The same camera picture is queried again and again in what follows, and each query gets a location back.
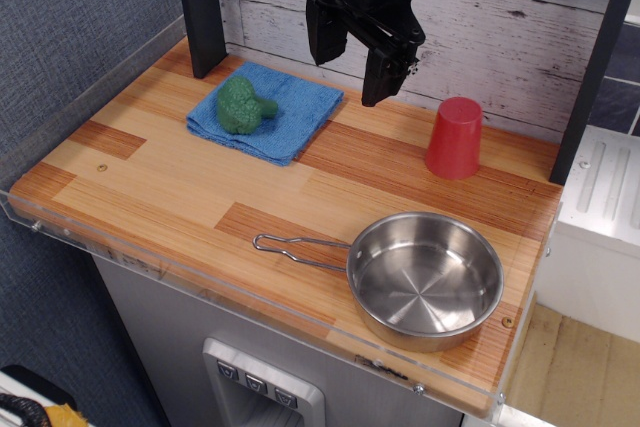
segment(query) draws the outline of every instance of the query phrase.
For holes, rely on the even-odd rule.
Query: pan handle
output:
[[[264,250],[265,252],[274,252],[276,254],[286,255],[287,257],[289,257],[294,262],[300,262],[301,264],[313,265],[314,267],[321,267],[323,269],[336,270],[338,272],[346,272],[347,271],[347,269],[345,269],[344,267],[338,267],[337,265],[324,264],[322,262],[315,262],[313,260],[301,259],[300,257],[296,257],[291,252],[289,252],[288,250],[285,250],[285,249],[277,249],[275,247],[268,247],[268,246],[265,246],[265,245],[261,245],[260,244],[260,240],[262,240],[262,239],[275,240],[276,242],[283,242],[285,244],[295,244],[295,243],[299,243],[299,242],[308,242],[308,243],[311,243],[311,244],[328,245],[330,247],[340,247],[342,249],[351,248],[351,245],[349,245],[349,244],[342,244],[340,242],[331,242],[330,240],[311,239],[309,237],[293,237],[293,238],[288,238],[287,239],[287,238],[283,238],[283,237],[276,237],[275,235],[270,235],[270,234],[258,234],[253,238],[253,246],[258,250]]]

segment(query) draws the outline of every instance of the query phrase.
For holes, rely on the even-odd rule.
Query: plastic cup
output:
[[[480,166],[482,107],[465,97],[447,99],[438,108],[425,155],[431,172],[444,179],[464,179]]]

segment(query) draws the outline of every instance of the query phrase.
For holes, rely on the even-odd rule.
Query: stainless steel pan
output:
[[[346,269],[300,259],[263,239],[348,248]],[[392,345],[419,352],[455,347],[472,336],[500,302],[498,255],[468,225],[440,214],[406,212],[367,227],[352,245],[260,234],[256,249],[347,273],[365,324]]]

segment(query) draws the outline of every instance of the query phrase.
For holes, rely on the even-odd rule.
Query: whitewashed wood backdrop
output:
[[[306,0],[221,0],[230,53],[274,68],[362,88],[367,49],[316,67]],[[609,0],[413,0],[427,40],[398,98],[437,109],[477,100],[485,124],[559,142]]]

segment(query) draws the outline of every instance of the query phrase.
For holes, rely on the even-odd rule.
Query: green broccoli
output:
[[[241,75],[229,78],[218,91],[218,122],[230,134],[251,134],[263,118],[272,119],[277,112],[277,102],[258,97]]]

